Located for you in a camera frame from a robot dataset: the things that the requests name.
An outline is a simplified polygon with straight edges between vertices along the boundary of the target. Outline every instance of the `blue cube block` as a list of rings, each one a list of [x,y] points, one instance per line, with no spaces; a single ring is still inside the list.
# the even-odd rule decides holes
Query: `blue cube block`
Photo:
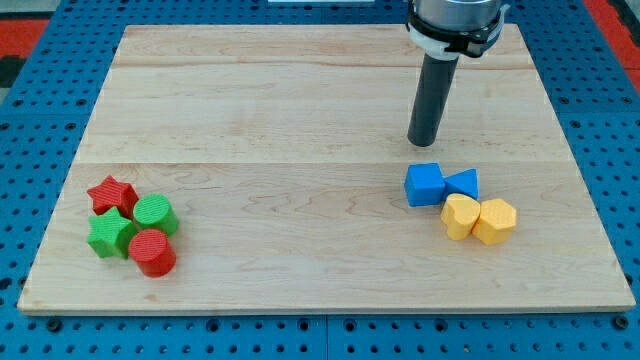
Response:
[[[404,189],[410,206],[437,205],[444,192],[444,179],[437,163],[409,165]]]
[[[444,193],[442,201],[447,200],[450,194],[464,194],[478,200],[478,172],[476,169],[469,169],[444,179]]]

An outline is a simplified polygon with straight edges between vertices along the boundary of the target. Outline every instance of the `green block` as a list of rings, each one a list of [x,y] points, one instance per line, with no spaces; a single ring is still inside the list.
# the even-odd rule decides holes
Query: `green block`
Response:
[[[178,218],[169,199],[161,194],[150,194],[138,200],[133,208],[133,218],[142,229],[158,229],[167,236],[178,230]]]
[[[138,233],[138,229],[129,219],[120,216],[117,207],[112,207],[100,216],[89,218],[91,233],[87,243],[99,257],[129,257],[129,242]]]

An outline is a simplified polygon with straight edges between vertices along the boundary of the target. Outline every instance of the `yellow block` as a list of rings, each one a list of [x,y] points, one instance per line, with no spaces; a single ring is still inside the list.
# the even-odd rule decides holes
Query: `yellow block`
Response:
[[[480,203],[462,194],[451,194],[442,208],[440,219],[447,225],[451,240],[462,240],[469,236],[480,216]]]
[[[500,244],[516,227],[516,209],[502,199],[483,201],[480,204],[480,218],[473,227],[475,235],[485,245]]]

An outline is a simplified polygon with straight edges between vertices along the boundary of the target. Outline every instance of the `wooden board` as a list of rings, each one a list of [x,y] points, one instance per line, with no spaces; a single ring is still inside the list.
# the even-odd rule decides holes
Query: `wooden board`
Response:
[[[463,59],[436,143],[406,132],[422,52],[400,25],[130,26],[19,308],[31,315],[522,313],[635,304],[515,26]],[[411,163],[478,168],[509,242],[446,238]],[[176,268],[85,244],[107,174],[161,192]]]

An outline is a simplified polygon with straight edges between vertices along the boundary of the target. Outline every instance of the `3d printed block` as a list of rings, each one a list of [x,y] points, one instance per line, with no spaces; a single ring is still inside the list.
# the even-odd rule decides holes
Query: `3d printed block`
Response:
[[[439,204],[444,186],[442,171],[437,163],[409,165],[404,189],[410,206]]]
[[[480,217],[471,231],[485,245],[500,244],[509,239],[516,227],[517,211],[502,199],[483,201]]]
[[[471,234],[471,229],[480,216],[480,203],[463,194],[447,197],[440,219],[447,225],[447,236],[451,240],[462,240]]]
[[[114,206],[102,215],[90,217],[89,224],[87,243],[99,257],[128,257],[129,242],[138,230],[131,220],[120,216],[118,208]]]
[[[464,194],[478,200],[478,172],[476,169],[465,170],[444,178],[442,200],[446,200],[450,194]]]
[[[122,216],[133,219],[133,207],[138,201],[138,195],[131,184],[118,182],[109,175],[100,185],[87,190],[87,193],[93,199],[93,211],[96,215],[102,215],[116,206]]]
[[[133,217],[143,229],[158,229],[167,236],[178,230],[178,218],[169,199],[161,194],[150,194],[140,199],[133,208]]]
[[[169,238],[157,229],[143,230],[134,236],[129,243],[129,255],[149,277],[165,275],[176,263],[176,253]]]

